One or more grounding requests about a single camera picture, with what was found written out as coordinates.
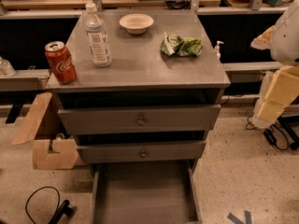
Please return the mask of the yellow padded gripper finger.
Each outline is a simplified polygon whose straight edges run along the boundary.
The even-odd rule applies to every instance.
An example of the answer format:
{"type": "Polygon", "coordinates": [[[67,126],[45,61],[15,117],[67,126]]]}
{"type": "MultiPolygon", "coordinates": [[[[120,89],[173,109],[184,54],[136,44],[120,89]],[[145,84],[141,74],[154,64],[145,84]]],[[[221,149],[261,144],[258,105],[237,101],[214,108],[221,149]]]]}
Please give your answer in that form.
{"type": "Polygon", "coordinates": [[[260,129],[270,127],[298,96],[298,66],[284,65],[275,73],[267,72],[254,106],[253,125],[260,129]]]}
{"type": "Polygon", "coordinates": [[[274,31],[275,26],[271,26],[266,29],[261,35],[258,35],[254,38],[250,44],[250,46],[254,49],[264,50],[270,49],[271,38],[274,31]]]}

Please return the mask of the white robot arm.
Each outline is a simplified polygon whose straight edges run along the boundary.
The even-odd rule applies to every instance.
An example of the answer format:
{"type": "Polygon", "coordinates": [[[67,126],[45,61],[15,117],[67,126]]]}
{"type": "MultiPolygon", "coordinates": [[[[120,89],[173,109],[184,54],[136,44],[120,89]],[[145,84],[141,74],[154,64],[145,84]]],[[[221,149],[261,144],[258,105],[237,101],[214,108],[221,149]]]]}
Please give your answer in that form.
{"type": "Polygon", "coordinates": [[[250,45],[270,49],[272,59],[282,63],[275,73],[266,73],[254,107],[252,123],[265,129],[299,96],[299,0],[294,0],[276,24],[250,45]]]}

